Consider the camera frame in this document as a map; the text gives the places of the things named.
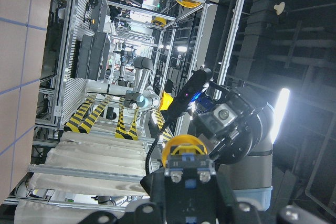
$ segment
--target floor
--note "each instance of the floor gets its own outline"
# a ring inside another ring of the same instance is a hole
[[[0,0],[0,202],[27,173],[50,0]]]

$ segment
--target cable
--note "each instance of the cable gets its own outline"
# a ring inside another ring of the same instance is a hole
[[[149,172],[149,162],[150,162],[150,158],[151,158],[151,155],[152,155],[152,152],[154,150],[154,148],[156,147],[159,139],[160,139],[160,135],[165,131],[165,129],[169,126],[171,122],[168,122],[166,121],[162,128],[160,129],[160,132],[157,134],[151,148],[149,149],[148,153],[147,153],[147,156],[146,156],[146,161],[145,161],[145,169],[146,169],[146,175],[148,175],[150,172]]]

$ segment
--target bolt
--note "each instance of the bolt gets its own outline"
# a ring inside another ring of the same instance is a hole
[[[251,211],[251,207],[249,204],[241,202],[239,203],[239,208],[241,209],[241,211],[243,212],[250,212]]]
[[[291,220],[299,220],[299,214],[297,212],[287,210],[286,216]]]
[[[210,172],[206,171],[206,172],[201,172],[200,173],[200,181],[203,183],[208,183],[211,179],[211,175]]]
[[[172,179],[172,182],[178,183],[182,179],[182,173],[181,172],[171,172],[170,177]]]
[[[229,117],[230,113],[227,110],[220,110],[218,117],[222,120],[226,120]]]

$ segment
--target yellow and black striped tape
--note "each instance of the yellow and black striped tape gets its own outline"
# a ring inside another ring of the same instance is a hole
[[[104,111],[107,104],[112,101],[112,98],[112,95],[106,96],[106,98],[95,108],[95,110],[89,114],[84,122],[82,122],[82,124],[78,127],[80,133],[90,133],[92,126],[95,124],[100,114]]]
[[[92,94],[86,98],[85,102],[81,105],[77,112],[65,124],[64,131],[79,132],[78,127],[80,125],[80,121],[83,119],[85,113],[90,108],[96,96],[96,94]]]
[[[161,112],[159,110],[153,110],[152,113],[154,113],[155,119],[158,122],[157,126],[161,130],[162,127],[163,127],[163,124],[164,124],[164,119],[163,119],[163,116],[162,116]],[[164,132],[162,133],[162,137],[163,137],[163,140],[169,141],[171,138],[173,138],[173,134],[172,134],[172,132],[170,131],[169,128],[166,128],[164,130]]]
[[[124,100],[120,99],[119,102],[119,118],[118,118],[118,124],[117,128],[115,129],[115,137],[121,138],[121,139],[130,139],[130,140],[138,140],[138,134],[137,134],[137,116],[138,116],[138,111],[139,107],[136,108],[134,112],[134,117],[133,117],[133,122],[131,124],[131,128],[129,129],[128,132],[126,132],[125,124],[124,124],[124,105],[123,105]]]

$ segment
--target white cloth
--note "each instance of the white cloth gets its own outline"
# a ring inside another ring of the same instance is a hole
[[[64,133],[49,151],[45,164],[82,170],[144,176],[146,154],[139,141],[90,134]],[[53,189],[74,194],[145,195],[140,183],[35,173],[29,189]]]
[[[20,200],[14,216],[14,224],[77,224],[94,209],[77,209],[71,207],[58,207],[50,204]],[[110,211],[117,218],[123,216],[123,212]]]

